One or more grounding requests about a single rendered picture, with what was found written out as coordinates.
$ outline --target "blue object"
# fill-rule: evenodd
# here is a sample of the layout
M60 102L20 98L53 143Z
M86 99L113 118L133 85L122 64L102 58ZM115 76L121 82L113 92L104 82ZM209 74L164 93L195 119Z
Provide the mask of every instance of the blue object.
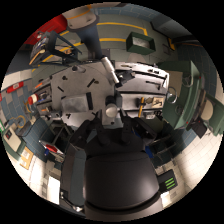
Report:
M141 137L136 131L135 131L135 135L138 136L139 138ZM151 151L150 151L149 146L146 146L146 147L145 147L145 150L146 150L146 153L148 154L148 156L149 156L150 159L151 159L151 158L154 158L154 157L153 157L153 154L152 154Z
M49 153L49 149L46 149L45 150L45 155L48 155L48 153Z

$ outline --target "green bin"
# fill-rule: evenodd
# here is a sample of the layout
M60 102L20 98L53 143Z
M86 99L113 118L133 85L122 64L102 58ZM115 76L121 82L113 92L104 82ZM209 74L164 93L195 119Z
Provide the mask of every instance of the green bin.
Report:
M126 40L127 52L148 55L155 52L155 42L152 37L131 32Z

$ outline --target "green light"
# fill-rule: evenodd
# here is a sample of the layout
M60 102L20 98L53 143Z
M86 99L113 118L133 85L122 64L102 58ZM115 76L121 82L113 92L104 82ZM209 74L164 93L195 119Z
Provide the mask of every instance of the green light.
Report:
M168 181L166 181L165 183L170 182L172 179L173 179L173 177L171 179L169 179Z
M173 184L173 185L171 185L171 186L167 187L167 189L169 189L169 188L173 187L174 185L175 185L175 184Z
M173 182L174 182L174 181L172 181L172 182L170 182L170 183L166 184L166 186L168 186L168 185L172 184Z

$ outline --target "red box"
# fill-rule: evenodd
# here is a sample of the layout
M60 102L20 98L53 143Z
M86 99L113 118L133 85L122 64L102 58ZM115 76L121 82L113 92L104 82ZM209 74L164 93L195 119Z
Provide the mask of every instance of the red box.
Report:
M24 42L24 44L35 45L40 40L40 38L39 39L37 38L39 31L45 33L45 32L51 32L52 30L54 30L58 34L65 31L66 29L67 29L67 19L63 15L58 15L57 17L54 17L53 19L46 22L38 30L36 30Z

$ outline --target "red object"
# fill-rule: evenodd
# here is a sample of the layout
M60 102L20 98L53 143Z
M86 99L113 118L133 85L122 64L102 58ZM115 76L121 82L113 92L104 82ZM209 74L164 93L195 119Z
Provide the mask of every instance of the red object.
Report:
M43 26L41 26L38 30L36 30L25 42L24 44L35 45L40 38L37 38L38 32L41 31L51 32L54 30L57 34L65 31L67 29L67 19L63 15L58 15L53 19L46 22Z
M23 87L23 82L18 82L10 87L7 88L6 92L11 93L15 90L18 90L19 88Z
M39 96L37 94L33 94L32 96L28 97L27 101L28 101L29 105L33 105L33 103L36 103L36 101L34 102L33 98L32 98L34 95L37 97L37 101L39 100Z
M50 151L53 151L54 153L56 153L58 150L54 147L54 146L50 146L48 144L46 144L45 146L47 149L49 149Z

